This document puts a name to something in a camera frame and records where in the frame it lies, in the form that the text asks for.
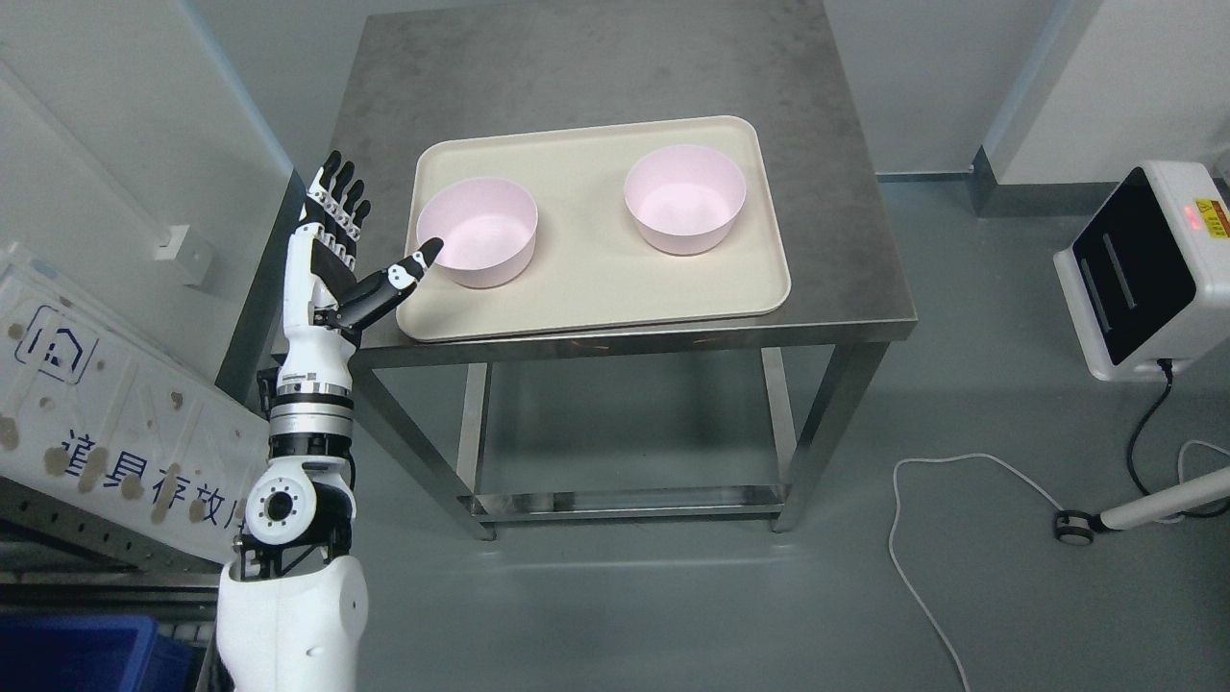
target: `white cable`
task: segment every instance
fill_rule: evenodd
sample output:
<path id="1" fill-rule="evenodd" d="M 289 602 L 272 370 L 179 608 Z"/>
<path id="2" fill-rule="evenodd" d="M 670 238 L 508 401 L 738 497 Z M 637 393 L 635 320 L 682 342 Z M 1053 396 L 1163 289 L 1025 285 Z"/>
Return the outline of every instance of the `white cable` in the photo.
<path id="1" fill-rule="evenodd" d="M 1187 449 L 1191 447 L 1191 446 L 1193 446 L 1193 445 L 1198 445 L 1200 447 L 1207 447 L 1209 450 L 1213 450 L 1214 452 L 1218 452 L 1219 455 L 1223 455 L 1225 457 L 1230 457 L 1230 451 L 1223 450 L 1221 447 L 1218 447 L 1216 445 L 1213 445 L 1212 442 L 1204 442 L 1203 440 L 1188 440 L 1187 442 L 1183 442 L 1183 446 L 1178 449 L 1178 461 L 1175 462 L 1175 467 L 1176 467 L 1176 472 L 1178 473 L 1178 482 L 1180 483 L 1183 483 L 1186 481 L 1183 478 L 1183 455 L 1186 455 L 1187 454 Z"/>
<path id="2" fill-rule="evenodd" d="M 897 466 L 893 467 L 893 499 L 897 501 L 897 511 L 893 514 L 893 527 L 888 530 L 888 557 L 893 560 L 893 567 L 897 568 L 897 574 L 898 576 L 902 578 L 902 583 L 905 584 L 905 589 L 908 589 L 910 591 L 910 595 L 914 596 L 914 600 L 918 601 L 919 607 L 922 608 L 922 615 L 925 615 L 926 619 L 931 622 L 931 628 L 935 629 L 935 633 L 938 634 L 940 639 L 943 642 L 945 648 L 948 649 L 948 656 L 952 658 L 952 663 L 957 666 L 957 674 L 961 676 L 961 687 L 966 692 L 970 692 L 969 678 L 966 677 L 966 666 L 961 664 L 961 656 L 957 655 L 957 650 L 952 647 L 952 642 L 948 640 L 948 635 L 943 633 L 943 629 L 940 627 L 940 623 L 935 619 L 935 616 L 931 615 L 931 608 L 926 607 L 926 604 L 922 602 L 922 597 L 919 596 L 919 592 L 914 589 L 914 585 L 910 584 L 910 580 L 905 576 L 905 570 L 902 569 L 902 563 L 897 560 L 897 551 L 893 548 L 893 538 L 897 536 L 897 524 L 902 519 L 902 493 L 897 486 L 897 472 L 904 465 L 915 462 L 922 465 L 946 465 L 948 462 L 959 462 L 962 460 L 973 460 L 973 458 L 990 460 L 996 465 L 1004 467 L 1005 470 L 1012 472 L 1012 476 L 1030 484 L 1030 488 L 1037 490 L 1039 495 L 1042 495 L 1043 498 L 1047 499 L 1048 503 L 1054 505 L 1057 511 L 1063 511 L 1063 508 L 1059 506 L 1059 503 L 1055 503 L 1055 499 L 1052 498 L 1049 493 L 1043 490 L 1030 477 L 1016 471 L 1007 462 L 1000 460 L 999 457 L 994 457 L 991 455 L 973 454 L 973 455 L 962 455 L 959 457 L 948 457 L 945 460 L 902 460 L 897 462 Z"/>
<path id="3" fill-rule="evenodd" d="M 1187 455 L 1187 450 L 1192 446 L 1207 447 L 1209 450 L 1213 450 L 1214 452 L 1230 457 L 1230 451 L 1223 450 L 1221 447 L 1218 447 L 1212 442 L 1205 442 L 1203 440 L 1188 440 L 1187 442 L 1183 442 L 1183 446 L 1178 449 L 1178 458 L 1175 460 L 1175 473 L 1176 476 L 1178 476 L 1180 483 L 1187 481 L 1186 478 L 1183 478 L 1186 476 L 1183 473 L 1183 456 Z M 1183 515 L 1176 513 L 1168 517 L 1154 520 L 1154 524 L 1178 524 L 1181 521 L 1183 521 Z"/>

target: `table top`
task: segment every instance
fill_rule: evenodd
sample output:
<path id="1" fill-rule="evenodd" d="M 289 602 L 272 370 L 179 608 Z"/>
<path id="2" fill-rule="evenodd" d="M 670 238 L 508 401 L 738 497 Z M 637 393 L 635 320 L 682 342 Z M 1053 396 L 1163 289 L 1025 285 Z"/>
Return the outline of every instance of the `table top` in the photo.
<path id="1" fill-rule="evenodd" d="M 368 18 L 333 134 L 373 211 L 364 275 L 403 252 L 415 166 L 454 139 L 732 114 L 759 134 L 792 279 L 766 315 L 416 343 L 370 368 L 905 338 L 916 312 L 819 0 L 544 0 Z"/>

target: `bowl rim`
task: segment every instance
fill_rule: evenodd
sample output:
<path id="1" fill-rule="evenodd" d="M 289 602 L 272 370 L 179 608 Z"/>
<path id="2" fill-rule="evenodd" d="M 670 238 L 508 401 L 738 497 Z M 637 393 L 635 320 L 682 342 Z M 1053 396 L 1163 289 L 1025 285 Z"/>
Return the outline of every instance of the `bowl rim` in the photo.
<path id="1" fill-rule="evenodd" d="M 480 175 L 480 176 L 466 177 L 466 178 L 461 178 L 461 179 L 458 179 L 455 182 L 451 182 L 451 183 L 444 186 L 443 188 L 440 188 L 439 192 L 437 192 L 435 194 L 433 194 L 430 197 L 430 199 L 428 199 L 426 203 L 423 203 L 423 206 L 418 210 L 418 218 L 415 219 L 415 242 L 416 242 L 416 245 L 422 245 L 423 242 L 426 242 L 427 240 L 430 240 L 432 237 L 439 237 L 439 235 L 430 235 L 428 237 L 423 237 L 423 234 L 421 231 L 422 225 L 423 225 L 423 214 L 427 213 L 427 209 L 429 209 L 433 203 L 435 203 L 440 197 L 443 197 L 444 194 L 449 193 L 450 191 L 453 191 L 453 189 L 455 189 L 458 187 L 470 186 L 470 184 L 481 183 L 481 182 L 498 182 L 501 184 L 510 186 L 510 187 L 515 188 L 522 195 L 524 195 L 525 199 L 529 199 L 530 206 L 534 210 L 534 216 L 533 216 L 533 219 L 530 219 L 531 222 L 529 224 L 530 232 L 526 236 L 525 241 L 522 242 L 517 247 L 517 250 L 514 250 L 512 253 L 509 253 L 507 257 L 499 259 L 498 262 L 490 263 L 490 264 L 486 264 L 486 265 L 481 265 L 481 267 L 459 267 L 456 264 L 450 264 L 443 257 L 437 257 L 435 258 L 435 264 L 438 264 L 438 265 L 440 265 L 440 267 L 443 267 L 445 269 L 451 269 L 451 270 L 455 270 L 455 272 L 483 272 L 483 270 L 490 270 L 490 269 L 492 269 L 494 267 L 502 265 L 502 264 L 512 261 L 514 257 L 517 257 L 518 254 L 520 254 L 525 250 L 525 247 L 528 247 L 529 245 L 534 243 L 535 236 L 538 235 L 538 225 L 539 225 L 539 219 L 540 219 L 540 211 L 539 211 L 538 199 L 534 198 L 534 194 L 524 184 L 517 182 L 515 179 L 512 179 L 512 178 L 508 178 L 508 177 L 503 177 L 503 176 L 497 176 L 497 175 Z"/>
<path id="2" fill-rule="evenodd" d="M 729 163 L 731 170 L 733 170 L 734 172 L 739 173 L 739 181 L 743 183 L 742 184 L 742 189 L 739 192 L 739 200 L 738 200 L 737 204 L 733 205 L 733 210 L 731 211 L 729 216 L 727 216 L 727 219 L 723 220 L 721 224 L 717 224 L 713 227 L 702 230 L 700 232 L 676 232 L 676 231 L 663 230 L 661 227 L 649 225 L 648 222 L 646 222 L 645 220 L 641 219 L 641 215 L 637 214 L 636 210 L 632 209 L 632 202 L 629 199 L 629 195 L 627 195 L 627 183 L 629 183 L 629 179 L 632 177 L 632 173 L 636 172 L 637 167 L 640 167 L 641 163 L 643 163 L 645 160 L 648 159 L 649 156 L 653 156 L 653 155 L 661 154 L 662 151 L 668 151 L 668 150 L 672 150 L 672 149 L 694 149 L 694 150 L 699 149 L 699 150 L 704 150 L 704 151 L 711 151 L 713 154 L 717 154 L 722 160 L 724 160 L 724 162 Z M 627 208 L 627 210 L 629 210 L 630 214 L 632 214 L 632 218 L 636 220 L 636 222 L 640 224 L 643 227 L 647 227 L 647 229 L 652 230 L 653 232 L 658 232 L 658 234 L 662 234 L 662 235 L 669 235 L 672 237 L 695 237 L 697 235 L 706 235 L 706 234 L 710 234 L 710 232 L 716 232 L 716 231 L 721 230 L 722 227 L 724 227 L 724 226 L 729 225 L 731 222 L 733 222 L 734 219 L 738 218 L 739 211 L 743 210 L 744 204 L 747 204 L 747 203 L 748 203 L 748 176 L 743 173 L 743 168 L 739 167 L 738 161 L 736 161 L 733 157 L 731 157 L 727 152 L 722 151 L 721 149 L 717 149 L 716 146 L 708 146 L 706 144 L 692 144 L 692 143 L 683 141 L 683 143 L 679 143 L 679 144 L 668 144 L 665 146 L 658 146 L 657 149 L 654 149 L 652 151 L 648 151 L 645 155 L 642 155 L 640 159 L 637 159 L 636 162 L 632 163 L 632 167 L 630 167 L 627 170 L 627 173 L 624 176 L 624 206 Z"/>

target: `house logo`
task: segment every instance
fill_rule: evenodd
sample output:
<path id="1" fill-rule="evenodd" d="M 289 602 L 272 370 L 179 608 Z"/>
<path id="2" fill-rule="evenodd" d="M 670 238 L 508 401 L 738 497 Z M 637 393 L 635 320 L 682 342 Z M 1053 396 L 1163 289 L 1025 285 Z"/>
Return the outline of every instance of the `house logo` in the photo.
<path id="1" fill-rule="evenodd" d="M 76 385 L 81 382 L 97 345 L 98 336 L 93 331 L 73 323 L 50 305 L 39 305 L 14 356 L 18 364 L 42 359 L 38 372 L 65 385 Z"/>

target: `pink bowl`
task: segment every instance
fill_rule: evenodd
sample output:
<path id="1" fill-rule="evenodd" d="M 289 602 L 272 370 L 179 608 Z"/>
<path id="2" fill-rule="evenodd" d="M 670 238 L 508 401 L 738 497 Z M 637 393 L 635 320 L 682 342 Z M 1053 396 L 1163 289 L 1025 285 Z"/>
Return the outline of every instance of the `pink bowl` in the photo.
<path id="1" fill-rule="evenodd" d="M 738 163 L 696 144 L 651 151 L 624 179 L 624 200 L 641 235 L 672 254 L 696 254 L 721 242 L 747 195 Z"/>
<path id="2" fill-rule="evenodd" d="M 471 177 L 423 205 L 415 235 L 419 245 L 444 241 L 435 265 L 454 281 L 491 288 L 530 263 L 536 229 L 538 204 L 529 191 L 502 177 Z"/>

